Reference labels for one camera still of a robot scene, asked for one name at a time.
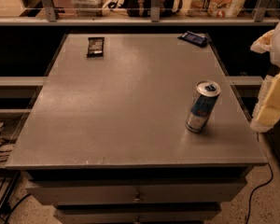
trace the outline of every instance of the aluminum can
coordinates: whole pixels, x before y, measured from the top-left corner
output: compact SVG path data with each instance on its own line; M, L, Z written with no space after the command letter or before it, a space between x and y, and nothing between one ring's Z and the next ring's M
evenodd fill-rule
M220 92L221 88L212 80L197 83L193 104L186 120L189 130L198 133L205 129Z

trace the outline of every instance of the plastic bag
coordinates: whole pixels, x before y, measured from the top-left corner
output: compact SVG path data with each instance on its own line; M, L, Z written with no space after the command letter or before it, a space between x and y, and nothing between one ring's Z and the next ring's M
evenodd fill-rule
M188 16L211 16L235 18L243 8L245 0L190 0Z

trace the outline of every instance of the tabletop surface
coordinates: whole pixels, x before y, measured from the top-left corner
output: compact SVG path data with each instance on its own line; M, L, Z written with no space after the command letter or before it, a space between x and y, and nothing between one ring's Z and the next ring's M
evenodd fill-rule
M88 37L105 38L87 58ZM208 45L179 34L70 34L6 168L263 164L256 134ZM186 126L195 85L221 88L205 131Z

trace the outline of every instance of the speckled floor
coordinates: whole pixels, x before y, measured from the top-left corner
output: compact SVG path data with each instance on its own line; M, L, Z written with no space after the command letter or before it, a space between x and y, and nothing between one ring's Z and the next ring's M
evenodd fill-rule
M259 136L260 145L266 154L273 169L273 181L265 187L258 189L252 198L250 224L280 224L280 165L274 156L266 139ZM229 203L222 203L222 211L212 220L204 224L244 224L248 213L249 197L252 190L265 183L271 177L268 165L255 167L247 176L247 185ZM23 197L27 192L25 184L27 180L22 177L19 185L9 199L10 206ZM33 196L25 199L12 213L8 223L10 224L60 224L53 217L54 208L42 206Z

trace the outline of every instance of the drawer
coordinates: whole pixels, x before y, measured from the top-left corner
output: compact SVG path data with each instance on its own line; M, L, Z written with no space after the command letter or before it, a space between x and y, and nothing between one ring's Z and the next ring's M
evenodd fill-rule
M190 223L212 219L220 207L214 203L160 205L82 206L56 210L54 216L64 224L78 223Z
M124 203L220 203L244 186L236 181L135 180L29 182L27 190L44 205Z

